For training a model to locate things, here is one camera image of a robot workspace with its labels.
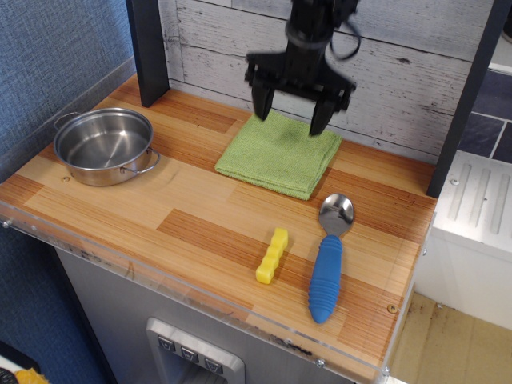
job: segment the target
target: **spoon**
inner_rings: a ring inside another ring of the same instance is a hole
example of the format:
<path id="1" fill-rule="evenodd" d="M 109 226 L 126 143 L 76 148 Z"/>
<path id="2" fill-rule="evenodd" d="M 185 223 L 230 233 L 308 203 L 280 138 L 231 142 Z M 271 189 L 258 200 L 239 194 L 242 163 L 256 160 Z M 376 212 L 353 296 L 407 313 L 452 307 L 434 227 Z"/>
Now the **spoon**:
<path id="1" fill-rule="evenodd" d="M 354 207 L 347 196 L 332 194 L 323 202 L 318 220 L 327 236 L 318 250 L 310 281 L 310 312 L 318 324 L 324 323 L 333 313 L 338 300 L 342 275 L 342 241 L 339 237 L 354 222 Z"/>

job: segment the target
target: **yellow object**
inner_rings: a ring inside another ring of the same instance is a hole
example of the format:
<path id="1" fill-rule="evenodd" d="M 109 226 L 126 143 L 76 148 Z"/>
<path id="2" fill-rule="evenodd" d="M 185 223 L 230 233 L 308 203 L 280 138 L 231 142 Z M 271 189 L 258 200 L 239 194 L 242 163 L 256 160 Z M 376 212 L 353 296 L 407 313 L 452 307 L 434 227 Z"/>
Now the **yellow object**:
<path id="1" fill-rule="evenodd" d="M 276 228 L 262 263 L 256 269 L 256 280 L 263 284 L 270 284 L 286 246 L 288 246 L 288 231 L 283 228 Z"/>
<path id="2" fill-rule="evenodd" d="M 16 376 L 19 384 L 49 384 L 45 377 L 38 374 L 34 368 L 19 370 L 14 372 L 14 376 Z"/>

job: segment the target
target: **wooden countertop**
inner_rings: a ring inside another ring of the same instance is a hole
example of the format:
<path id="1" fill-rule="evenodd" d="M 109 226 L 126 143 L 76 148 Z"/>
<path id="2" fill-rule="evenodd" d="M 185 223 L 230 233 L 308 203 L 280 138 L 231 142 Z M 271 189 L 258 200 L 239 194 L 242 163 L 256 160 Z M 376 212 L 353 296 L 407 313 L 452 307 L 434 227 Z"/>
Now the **wooden countertop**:
<path id="1" fill-rule="evenodd" d="M 0 215 L 116 273 L 143 276 L 151 289 L 185 290 L 235 325 L 277 343 L 289 339 L 282 345 L 290 351 L 372 381 L 401 313 L 388 305 L 404 305 L 434 212 L 436 200 L 425 196 L 434 168 L 343 141 L 304 202 L 215 172 L 250 113 L 175 90 L 143 108 L 135 77 L 98 108 L 114 106 L 151 121 L 152 147 L 162 154 L 154 170 L 116 186 L 85 186 L 48 146 L 0 186 Z M 336 192 L 353 201 L 356 220 L 343 238 L 338 306 L 318 325 L 307 309 L 324 237 L 318 208 Z M 276 227 L 288 230 L 290 243 L 263 285 L 254 272 Z"/>

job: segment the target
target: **folded towel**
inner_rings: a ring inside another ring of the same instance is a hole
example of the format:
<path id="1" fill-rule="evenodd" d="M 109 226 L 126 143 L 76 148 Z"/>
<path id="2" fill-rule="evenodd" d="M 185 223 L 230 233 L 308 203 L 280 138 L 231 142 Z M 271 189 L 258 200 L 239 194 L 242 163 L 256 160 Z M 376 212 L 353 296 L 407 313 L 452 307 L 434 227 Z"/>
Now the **folded towel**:
<path id="1" fill-rule="evenodd" d="M 309 126 L 271 111 L 242 127 L 215 165 L 220 174 L 307 200 L 342 142 L 324 131 L 309 136 Z"/>

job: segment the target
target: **yellow toy block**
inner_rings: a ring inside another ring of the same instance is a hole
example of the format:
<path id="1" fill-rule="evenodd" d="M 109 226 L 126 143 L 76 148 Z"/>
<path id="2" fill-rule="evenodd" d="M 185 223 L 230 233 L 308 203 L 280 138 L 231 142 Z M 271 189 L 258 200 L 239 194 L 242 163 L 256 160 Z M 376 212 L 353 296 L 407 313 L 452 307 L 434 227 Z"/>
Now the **yellow toy block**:
<path id="1" fill-rule="evenodd" d="M 263 284 L 270 284 L 275 270 L 279 266 L 279 259 L 287 246 L 288 231 L 283 228 L 276 228 L 262 263 L 256 269 L 256 280 Z"/>

